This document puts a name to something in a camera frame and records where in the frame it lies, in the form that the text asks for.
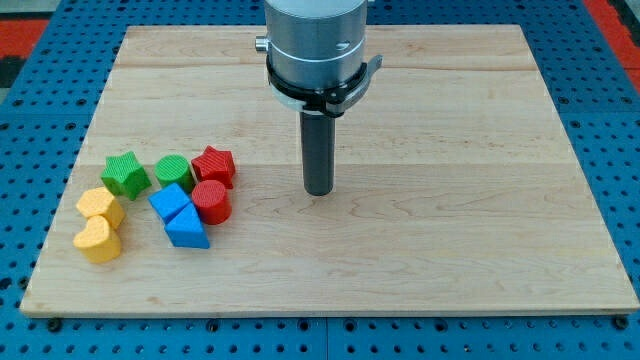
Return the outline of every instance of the yellow block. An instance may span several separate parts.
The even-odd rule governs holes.
[[[87,220],[87,226],[73,239],[73,246],[92,263],[103,263],[120,255],[120,237],[102,216]]]
[[[98,215],[104,217],[114,229],[118,229],[125,216],[122,206],[106,187],[85,191],[76,208],[87,219]]]

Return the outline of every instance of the blue pegboard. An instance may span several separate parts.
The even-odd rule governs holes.
[[[0,358],[640,358],[640,316],[75,320],[17,307],[128,25],[264,24],[259,0],[63,0],[0,106]],[[640,291],[640,100],[579,0],[377,0],[370,24],[520,24]]]

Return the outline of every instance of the green block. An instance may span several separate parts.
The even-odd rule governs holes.
[[[195,181],[191,176],[189,162],[180,155],[168,155],[160,159],[154,169],[160,186],[167,187],[173,183],[180,185],[187,194],[195,187]]]
[[[135,200],[149,186],[149,176],[140,165],[133,151],[121,156],[108,156],[102,182],[113,195],[124,195]]]

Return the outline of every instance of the wooden cutting board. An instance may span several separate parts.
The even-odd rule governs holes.
[[[253,49],[263,27],[131,27],[22,301],[34,317],[491,316],[639,307],[518,26],[384,26],[338,120],[336,185],[302,187],[297,115]],[[175,249],[143,193],[123,254],[73,248],[105,156],[232,150],[233,215]]]

